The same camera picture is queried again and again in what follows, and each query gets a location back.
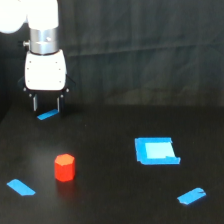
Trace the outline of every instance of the blue tape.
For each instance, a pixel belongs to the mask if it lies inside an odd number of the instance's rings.
[[[172,143],[171,138],[137,138],[135,139],[135,149],[137,161],[144,165],[165,165],[165,164],[180,164],[180,158],[166,157],[166,158],[147,158],[146,143]]]
[[[137,141],[142,143],[173,143],[171,138],[137,138]]]
[[[176,165],[180,164],[180,158],[167,156],[164,159],[142,159],[141,163],[144,165]]]
[[[206,196],[206,193],[204,192],[203,189],[195,188],[194,190],[189,191],[188,193],[178,197],[177,199],[179,200],[180,203],[189,205],[190,203],[192,203],[204,196]]]
[[[15,179],[7,183],[7,185],[12,188],[14,191],[16,191],[18,194],[21,196],[26,196],[26,195],[34,195],[35,191],[27,187],[24,183],[21,181]]]
[[[54,115],[56,115],[58,113],[59,113],[58,110],[55,109],[55,110],[49,111],[49,112],[47,112],[45,114],[39,115],[37,118],[40,119],[40,120],[44,120],[44,119],[46,119],[48,117],[52,117],[52,116],[54,116]]]

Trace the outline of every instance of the black table surface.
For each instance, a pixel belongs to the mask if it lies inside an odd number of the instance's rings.
[[[138,137],[171,137],[180,165],[137,162]],[[60,183],[54,160],[64,153],[77,174]],[[0,124],[1,224],[224,223],[223,178],[223,108],[70,106],[40,121],[13,105]],[[36,194],[20,196],[13,179]],[[206,197],[179,203],[197,187]]]

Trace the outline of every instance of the blue sticker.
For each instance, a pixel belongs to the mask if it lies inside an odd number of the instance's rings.
[[[192,191],[189,191],[188,193],[178,197],[180,203],[189,205],[190,203],[198,200],[199,198],[202,198],[206,195],[203,189],[201,188],[195,188]]]
[[[144,165],[180,164],[171,143],[171,138],[135,139],[137,161]]]
[[[37,118],[40,119],[40,120],[44,120],[44,119],[46,119],[48,117],[52,117],[52,116],[54,116],[54,115],[56,115],[58,113],[59,113],[58,110],[54,109],[54,110],[49,111],[49,112],[47,112],[45,114],[39,115]]]
[[[14,191],[16,191],[18,194],[21,196],[26,196],[26,195],[34,195],[35,191],[27,187],[24,183],[21,181],[15,179],[7,183],[9,187],[11,187]]]

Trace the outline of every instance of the white paper square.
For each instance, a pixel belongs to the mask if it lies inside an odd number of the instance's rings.
[[[146,153],[148,159],[162,159],[168,157],[175,157],[173,147],[170,142],[164,143],[145,143]]]

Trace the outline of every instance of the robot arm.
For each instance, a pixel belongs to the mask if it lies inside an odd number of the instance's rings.
[[[24,89],[68,92],[65,59],[58,44],[57,0],[0,0],[0,32],[15,33],[24,23],[30,28],[30,40],[24,42],[29,49]],[[36,110],[36,94],[29,95],[35,99]]]

